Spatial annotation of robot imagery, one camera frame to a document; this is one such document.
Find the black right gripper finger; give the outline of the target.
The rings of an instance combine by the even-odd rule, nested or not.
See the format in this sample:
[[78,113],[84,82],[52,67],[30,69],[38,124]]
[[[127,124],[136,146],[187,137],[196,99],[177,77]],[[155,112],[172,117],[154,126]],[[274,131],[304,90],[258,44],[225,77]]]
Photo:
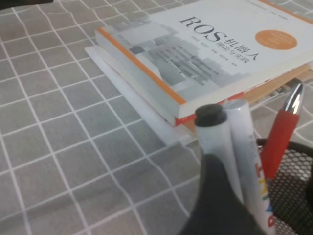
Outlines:
[[199,192],[181,235],[254,235],[256,222],[235,195],[220,159],[202,155]]

